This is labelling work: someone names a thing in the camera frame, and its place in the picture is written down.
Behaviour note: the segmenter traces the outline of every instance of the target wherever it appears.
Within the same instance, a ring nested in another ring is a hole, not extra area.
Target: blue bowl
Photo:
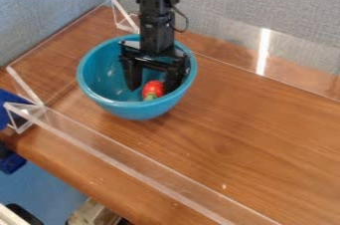
[[[109,40],[97,46],[82,58],[77,70],[77,81],[85,95],[113,115],[126,119],[150,119],[166,111],[179,101],[195,76],[195,60],[189,49],[174,43],[189,56],[189,73],[179,87],[151,101],[142,101],[142,87],[130,91],[125,84],[119,63],[121,40],[137,41],[139,35],[129,35]],[[143,69],[142,86],[147,81],[163,80],[163,73]]]

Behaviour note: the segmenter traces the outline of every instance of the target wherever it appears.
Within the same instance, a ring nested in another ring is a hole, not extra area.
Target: black cable
[[[183,27],[183,29],[177,29],[175,26],[170,26],[170,27],[173,28],[174,31],[182,33],[182,32],[185,32],[186,29],[187,29],[187,18],[186,18],[185,15],[181,13],[181,11],[175,8],[175,6],[171,6],[171,9],[173,9],[173,11],[174,11],[178,15],[181,15],[181,16],[183,17],[183,19],[185,19],[185,27]]]

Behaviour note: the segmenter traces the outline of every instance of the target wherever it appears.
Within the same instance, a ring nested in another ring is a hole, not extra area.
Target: blue object
[[[5,174],[11,174],[25,163],[26,160],[10,151],[9,154],[0,159],[0,170]]]
[[[0,89],[0,130],[6,127],[6,124],[9,122],[9,116],[3,108],[3,104],[6,102],[18,103],[18,104],[29,104],[29,102],[25,99],[19,98],[14,94]]]
[[[109,40],[97,46],[82,58],[78,65],[77,81],[85,95],[111,114],[126,119],[150,119],[169,111],[181,99],[195,76],[195,60],[189,49],[174,43],[189,55],[189,74],[179,87],[151,101],[142,101],[143,84],[162,80],[163,73],[143,69],[142,85],[133,92],[125,84],[119,62],[121,40],[137,41],[139,35],[129,35]]]

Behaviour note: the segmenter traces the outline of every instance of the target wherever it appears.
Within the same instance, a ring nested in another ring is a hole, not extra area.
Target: wooden surface
[[[197,56],[197,78],[167,114],[143,122],[110,116],[74,82],[78,57],[123,34],[107,28],[109,13],[98,10],[22,64],[23,79],[49,106],[281,224],[338,224],[338,104]],[[251,52],[231,44],[218,50],[198,35],[178,38],[214,58],[223,53],[251,65]],[[0,87],[11,88],[7,75]],[[137,225],[213,224],[41,128],[6,142]]]

